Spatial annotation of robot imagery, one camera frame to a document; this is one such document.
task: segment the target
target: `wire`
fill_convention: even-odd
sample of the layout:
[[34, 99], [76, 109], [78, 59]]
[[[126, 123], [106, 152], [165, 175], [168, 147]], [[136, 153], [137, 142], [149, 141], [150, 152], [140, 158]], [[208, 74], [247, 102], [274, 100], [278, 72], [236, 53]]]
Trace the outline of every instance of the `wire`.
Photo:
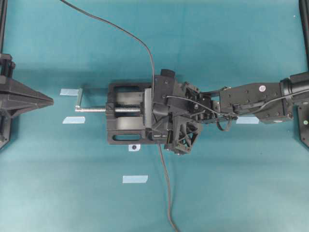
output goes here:
[[103, 18], [97, 17], [97, 16], [95, 16], [95, 15], [92, 15], [92, 14], [90, 14], [90, 13], [88, 13], [88, 12], [86, 12], [86, 11], [84, 11], [84, 10], [82, 10], [82, 9], [80, 9], [80, 8], [78, 8], [78, 7], [76, 7], [76, 6], [74, 6], [74, 5], [72, 5], [71, 3], [69, 3], [69, 2], [67, 2], [67, 1], [65, 1], [65, 0], [60, 0], [60, 1], [63, 2], [64, 4], [68, 5], [69, 7], [71, 7], [71, 8], [73, 8], [73, 9], [75, 9], [75, 10], [77, 10], [77, 11], [79, 11], [79, 12], [85, 14], [86, 16], [89, 16], [89, 17], [91, 17], [91, 18], [94, 18], [94, 19], [96, 19], [96, 20], [98, 20], [98, 21], [101, 21], [101, 22], [103, 22], [103, 23], [107, 23], [107, 24], [111, 25], [112, 27], [114, 27], [114, 28], [116, 28], [116, 29], [118, 29], [118, 30], [124, 32], [125, 34], [127, 34], [127, 35], [130, 36], [130, 37], [132, 37], [133, 39], [135, 39], [136, 41], [138, 41], [141, 45], [143, 45], [143, 46], [146, 48], [146, 50], [147, 50], [147, 52], [148, 52], [148, 54], [149, 54], [150, 63], [151, 63], [151, 68], [152, 68], [152, 83], [153, 83], [153, 87], [152, 87], [152, 96], [154, 97], [154, 88], [155, 88], [155, 75], [154, 75], [154, 74], [155, 74], [155, 64], [154, 64], [153, 55], [151, 54], [151, 52], [150, 52], [148, 46], [147, 46], [142, 40], [140, 40], [138, 37], [136, 37], [135, 35], [131, 34], [131, 33], [128, 32], [128, 31], [124, 30], [124, 29], [121, 28], [120, 26], [117, 26], [116, 24], [114, 24], [114, 23], [112, 23], [112, 22], [110, 22], [110, 21], [107, 21], [106, 19], [103, 19]]
[[193, 103], [195, 103], [195, 104], [197, 104], [197, 105], [200, 105], [200, 106], [204, 107], [205, 109], [207, 109], [207, 110], [209, 110], [209, 111], [211, 111], [211, 112], [213, 112], [213, 113], [215, 113], [215, 114], [217, 114], [217, 115], [234, 116], [234, 114], [217, 112], [217, 111], [212, 110], [211, 108], [209, 108], [209, 107], [207, 107], [207, 106], [205, 106], [205, 105], [203, 105], [203, 104], [201, 104], [201, 103], [199, 103], [199, 102], [196, 102], [196, 101], [191, 100], [191, 99], [188, 99], [188, 98], [177, 97], [177, 96], [166, 96], [166, 98], [177, 98], [177, 99], [182, 99], [182, 100], [190, 101], [190, 102], [193, 102]]
[[178, 231], [177, 226], [175, 225], [175, 223], [173, 222], [173, 219], [170, 215], [170, 208], [171, 208], [171, 204], [170, 204], [170, 182], [169, 182], [169, 174], [168, 171], [166, 169], [166, 165], [164, 162], [164, 158], [163, 158], [163, 154], [162, 154], [162, 149], [161, 149], [161, 145], [158, 144], [158, 148], [159, 148], [159, 154], [161, 157], [161, 162], [162, 162], [162, 166], [164, 169], [164, 176], [165, 176], [165, 180], [166, 180], [166, 185], [168, 187], [168, 219], [169, 219], [169, 223], [171, 224], [171, 226], [174, 228], [175, 231]]
[[248, 112], [248, 113], [244, 113], [244, 114], [241, 114], [241, 115], [256, 114], [256, 113], [260, 112], [261, 110], [263, 110], [265, 108], [265, 106], [267, 106], [268, 104], [270, 104], [272, 102], [275, 102], [275, 101], [278, 101], [278, 100], [281, 100], [281, 99], [285, 99], [287, 97], [292, 97], [294, 95], [298, 95], [298, 94], [302, 94], [302, 93], [307, 93], [307, 92], [309, 92], [309, 89], [302, 90], [302, 91], [295, 92], [295, 93], [290, 93], [290, 94], [284, 95], [282, 97], [274, 98], [272, 100], [269, 100], [269, 101], [265, 102], [263, 105], [260, 106], [259, 109], [255, 110], [253, 112]]
[[231, 128], [231, 125], [232, 125], [232, 120], [228, 120], [228, 121], [227, 121], [227, 125], [226, 125], [225, 128], [223, 128], [223, 127], [220, 125], [220, 122], [217, 121], [217, 127], [218, 127], [218, 129], [221, 130], [221, 131], [229, 131], [230, 128]]

